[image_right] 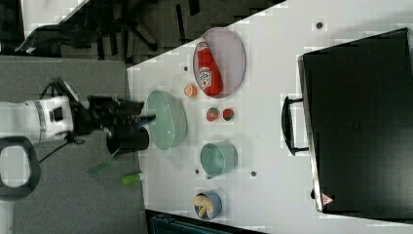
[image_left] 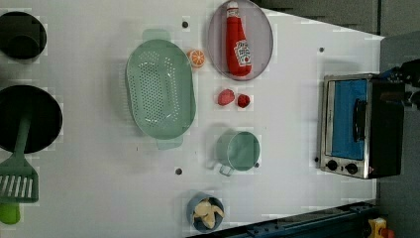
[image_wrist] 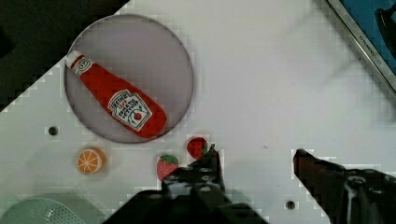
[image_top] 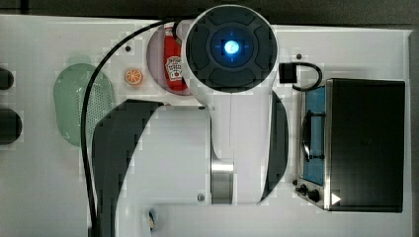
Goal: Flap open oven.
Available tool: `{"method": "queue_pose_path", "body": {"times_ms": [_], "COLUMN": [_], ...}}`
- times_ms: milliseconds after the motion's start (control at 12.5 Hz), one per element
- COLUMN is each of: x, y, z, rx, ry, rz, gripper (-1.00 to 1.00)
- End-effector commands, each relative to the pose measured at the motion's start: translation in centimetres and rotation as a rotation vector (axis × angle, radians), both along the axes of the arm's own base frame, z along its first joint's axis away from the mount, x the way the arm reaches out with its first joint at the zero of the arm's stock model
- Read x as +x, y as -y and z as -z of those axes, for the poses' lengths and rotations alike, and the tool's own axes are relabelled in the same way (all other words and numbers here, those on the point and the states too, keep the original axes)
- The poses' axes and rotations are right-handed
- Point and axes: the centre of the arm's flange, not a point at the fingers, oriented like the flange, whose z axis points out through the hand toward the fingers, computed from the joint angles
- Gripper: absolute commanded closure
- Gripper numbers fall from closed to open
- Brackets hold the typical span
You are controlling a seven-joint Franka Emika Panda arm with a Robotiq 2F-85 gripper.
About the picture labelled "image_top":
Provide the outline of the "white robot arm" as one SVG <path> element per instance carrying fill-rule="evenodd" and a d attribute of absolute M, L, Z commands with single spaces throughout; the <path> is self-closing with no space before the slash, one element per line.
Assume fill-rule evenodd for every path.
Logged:
<path fill-rule="evenodd" d="M 247 7 L 208 9 L 188 28 L 180 65 L 196 106 L 126 100 L 96 126 L 94 237 L 151 237 L 165 204 L 260 203 L 284 174 L 288 121 L 273 91 L 271 25 Z"/>

